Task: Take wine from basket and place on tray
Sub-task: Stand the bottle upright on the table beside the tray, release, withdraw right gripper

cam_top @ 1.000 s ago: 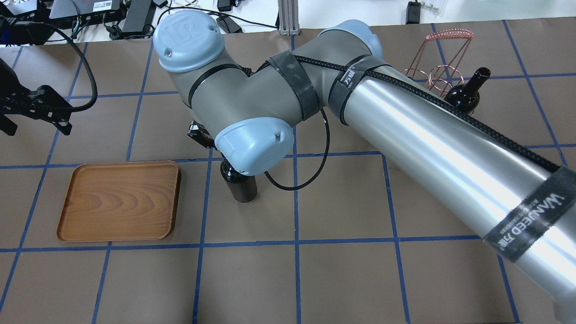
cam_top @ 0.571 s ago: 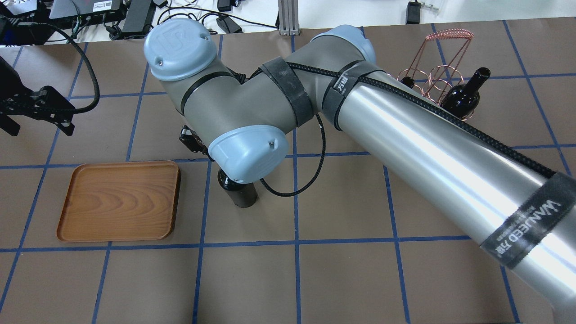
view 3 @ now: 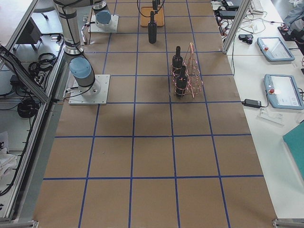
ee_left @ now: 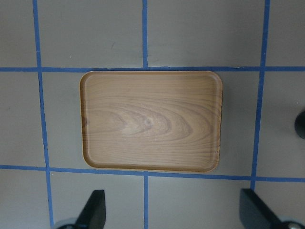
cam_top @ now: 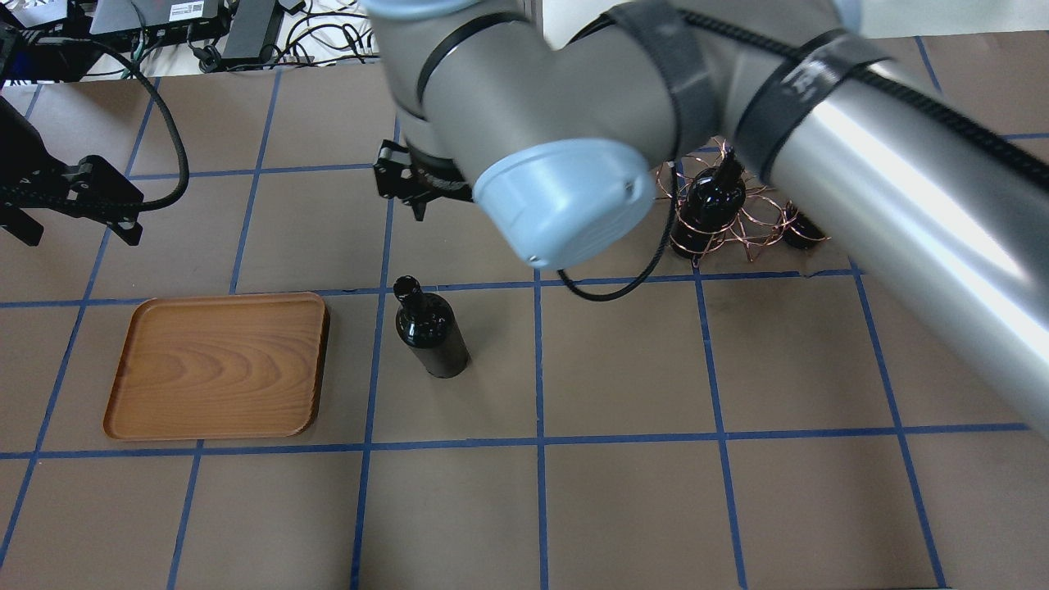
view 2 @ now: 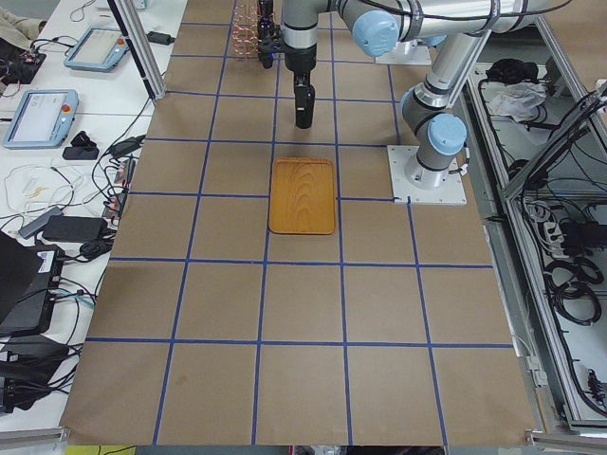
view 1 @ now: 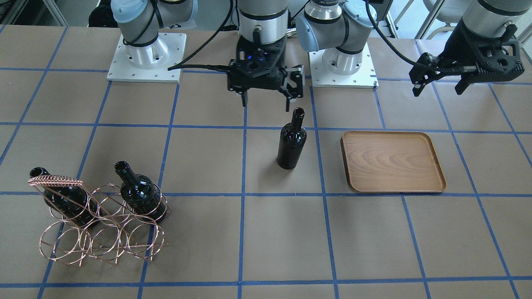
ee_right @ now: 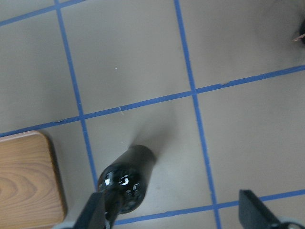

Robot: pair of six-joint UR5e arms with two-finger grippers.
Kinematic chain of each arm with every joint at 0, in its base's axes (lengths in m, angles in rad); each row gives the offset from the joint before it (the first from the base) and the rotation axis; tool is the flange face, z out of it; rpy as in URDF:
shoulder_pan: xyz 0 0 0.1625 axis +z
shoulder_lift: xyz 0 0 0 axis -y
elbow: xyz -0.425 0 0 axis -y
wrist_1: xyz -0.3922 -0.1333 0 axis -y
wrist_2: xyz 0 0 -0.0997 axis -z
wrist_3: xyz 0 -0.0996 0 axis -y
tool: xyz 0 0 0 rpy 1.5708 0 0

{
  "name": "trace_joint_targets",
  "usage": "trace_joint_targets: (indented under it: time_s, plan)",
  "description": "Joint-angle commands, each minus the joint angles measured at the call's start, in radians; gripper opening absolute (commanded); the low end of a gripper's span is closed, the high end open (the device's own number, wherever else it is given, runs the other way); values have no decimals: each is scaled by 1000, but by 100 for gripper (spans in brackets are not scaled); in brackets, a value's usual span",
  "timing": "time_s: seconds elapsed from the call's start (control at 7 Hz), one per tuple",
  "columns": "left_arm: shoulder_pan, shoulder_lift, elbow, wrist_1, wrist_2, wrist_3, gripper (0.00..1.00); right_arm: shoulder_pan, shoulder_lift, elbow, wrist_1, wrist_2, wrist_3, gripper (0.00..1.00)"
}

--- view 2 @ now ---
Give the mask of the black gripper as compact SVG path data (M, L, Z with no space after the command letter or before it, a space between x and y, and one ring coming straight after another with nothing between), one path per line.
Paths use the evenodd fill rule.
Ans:
M310 85L310 76L317 62L317 45L295 48L285 45L285 65L294 75L294 84Z

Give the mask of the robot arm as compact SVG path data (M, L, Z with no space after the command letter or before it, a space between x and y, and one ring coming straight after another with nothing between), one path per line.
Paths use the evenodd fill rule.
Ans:
M336 12L358 47L380 57L401 42L443 42L425 79L403 97L401 112L414 132L429 131L427 121L442 114L461 92L471 67L492 33L505 33L566 7L558 1L285 1L279 43L293 74L295 122L311 126L317 61L318 20Z

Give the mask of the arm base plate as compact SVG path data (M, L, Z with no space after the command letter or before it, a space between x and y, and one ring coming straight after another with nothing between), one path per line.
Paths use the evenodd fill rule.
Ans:
M429 47L420 40L399 42L390 51L375 57L376 64L431 65Z
M457 159L442 171L429 171L417 160L417 146L387 147L396 204L465 206L468 202Z

